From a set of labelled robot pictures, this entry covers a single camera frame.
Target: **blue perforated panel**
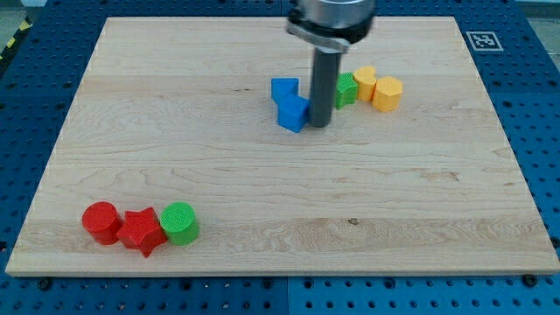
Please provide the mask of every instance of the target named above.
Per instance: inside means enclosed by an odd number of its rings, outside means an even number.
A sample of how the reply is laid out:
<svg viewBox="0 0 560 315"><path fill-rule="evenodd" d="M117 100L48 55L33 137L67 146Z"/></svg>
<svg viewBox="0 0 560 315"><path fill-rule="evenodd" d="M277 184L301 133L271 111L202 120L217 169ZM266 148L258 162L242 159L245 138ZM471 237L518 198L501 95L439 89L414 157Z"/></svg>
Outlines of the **blue perforated panel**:
<svg viewBox="0 0 560 315"><path fill-rule="evenodd" d="M468 48L558 245L560 74L515 4L378 0L377 6L383 16L454 16L465 40L467 32L495 33L503 52ZM291 7L293 0L49 1L0 80L2 270L106 17L285 16ZM0 314L551 314L560 312L558 292L559 276L525 282L521 277L45 280L2 273Z"/></svg>

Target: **yellow hexagonal block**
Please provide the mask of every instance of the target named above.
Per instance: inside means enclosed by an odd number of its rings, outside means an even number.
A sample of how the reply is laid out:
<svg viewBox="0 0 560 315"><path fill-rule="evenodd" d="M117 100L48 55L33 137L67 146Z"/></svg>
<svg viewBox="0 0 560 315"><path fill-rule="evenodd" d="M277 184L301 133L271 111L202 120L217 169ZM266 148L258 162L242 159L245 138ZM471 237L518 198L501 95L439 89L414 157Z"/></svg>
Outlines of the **yellow hexagonal block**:
<svg viewBox="0 0 560 315"><path fill-rule="evenodd" d="M371 102L375 89L375 68L363 66L353 72L353 80L358 83L356 99Z"/></svg>
<svg viewBox="0 0 560 315"><path fill-rule="evenodd" d="M372 105L382 112L395 110L403 95L403 83L394 77L383 77L375 86Z"/></svg>

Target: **wooden board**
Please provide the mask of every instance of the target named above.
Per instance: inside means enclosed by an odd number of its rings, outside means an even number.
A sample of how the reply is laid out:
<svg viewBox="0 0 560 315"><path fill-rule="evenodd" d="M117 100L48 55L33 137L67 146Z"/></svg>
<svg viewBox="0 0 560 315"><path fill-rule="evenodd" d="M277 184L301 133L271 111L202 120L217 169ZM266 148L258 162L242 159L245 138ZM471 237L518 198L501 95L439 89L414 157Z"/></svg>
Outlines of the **wooden board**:
<svg viewBox="0 0 560 315"><path fill-rule="evenodd" d="M550 274L558 260L455 21L380 17L343 58L404 82L325 129L276 124L270 78L307 96L283 18L110 18L7 272L13 276ZM144 259L97 245L91 203L193 205L201 235Z"/></svg>

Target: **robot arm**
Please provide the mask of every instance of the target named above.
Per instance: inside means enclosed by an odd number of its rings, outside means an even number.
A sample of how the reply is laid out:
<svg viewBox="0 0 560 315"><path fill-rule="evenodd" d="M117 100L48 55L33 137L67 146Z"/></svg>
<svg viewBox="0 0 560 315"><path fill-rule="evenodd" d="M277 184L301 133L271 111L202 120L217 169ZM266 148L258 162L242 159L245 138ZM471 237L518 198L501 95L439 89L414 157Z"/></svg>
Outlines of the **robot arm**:
<svg viewBox="0 0 560 315"><path fill-rule="evenodd" d="M299 0L288 14L286 31L315 46L309 122L325 127L331 121L340 58L365 38L374 15L374 0Z"/></svg>

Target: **black shaft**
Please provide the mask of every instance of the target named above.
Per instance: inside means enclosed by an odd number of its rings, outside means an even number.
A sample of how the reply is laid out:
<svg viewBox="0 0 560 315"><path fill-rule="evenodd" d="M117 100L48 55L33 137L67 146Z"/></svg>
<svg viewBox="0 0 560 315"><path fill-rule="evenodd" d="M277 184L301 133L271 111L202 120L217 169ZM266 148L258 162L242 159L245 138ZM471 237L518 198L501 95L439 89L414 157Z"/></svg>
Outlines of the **black shaft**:
<svg viewBox="0 0 560 315"><path fill-rule="evenodd" d="M309 93L309 124L313 127L325 127L331 122L340 56L339 52L324 52L315 48Z"/></svg>

